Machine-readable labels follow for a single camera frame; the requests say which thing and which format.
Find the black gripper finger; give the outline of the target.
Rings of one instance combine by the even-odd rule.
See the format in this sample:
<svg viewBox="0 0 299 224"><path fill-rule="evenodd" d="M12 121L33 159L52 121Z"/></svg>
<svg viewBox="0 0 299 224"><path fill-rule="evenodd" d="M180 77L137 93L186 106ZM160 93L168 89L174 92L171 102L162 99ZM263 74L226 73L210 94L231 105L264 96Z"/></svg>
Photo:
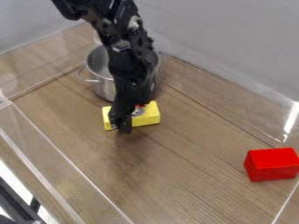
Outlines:
<svg viewBox="0 0 299 224"><path fill-rule="evenodd" d="M113 130L129 134L132 132L133 108L113 104L108 111L108 120Z"/></svg>

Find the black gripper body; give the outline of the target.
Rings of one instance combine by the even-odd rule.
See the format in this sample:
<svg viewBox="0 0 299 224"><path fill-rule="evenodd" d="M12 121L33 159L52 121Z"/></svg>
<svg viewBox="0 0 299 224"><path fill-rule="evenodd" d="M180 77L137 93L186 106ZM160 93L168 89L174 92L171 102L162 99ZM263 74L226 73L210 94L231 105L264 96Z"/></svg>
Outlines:
<svg viewBox="0 0 299 224"><path fill-rule="evenodd" d="M108 55L108 70L116 84L112 109L116 113L131 113L136 105L151 101L151 70L129 52Z"/></svg>

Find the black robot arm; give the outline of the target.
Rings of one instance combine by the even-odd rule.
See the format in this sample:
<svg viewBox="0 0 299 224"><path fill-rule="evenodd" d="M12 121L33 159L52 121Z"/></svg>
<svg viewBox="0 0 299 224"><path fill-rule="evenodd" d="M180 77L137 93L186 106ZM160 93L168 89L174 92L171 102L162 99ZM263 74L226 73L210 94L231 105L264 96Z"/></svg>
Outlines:
<svg viewBox="0 0 299 224"><path fill-rule="evenodd" d="M113 130L132 132L136 106L147 104L155 88L158 54L135 0L51 0L68 20L84 20L107 49L116 96L108 111Z"/></svg>

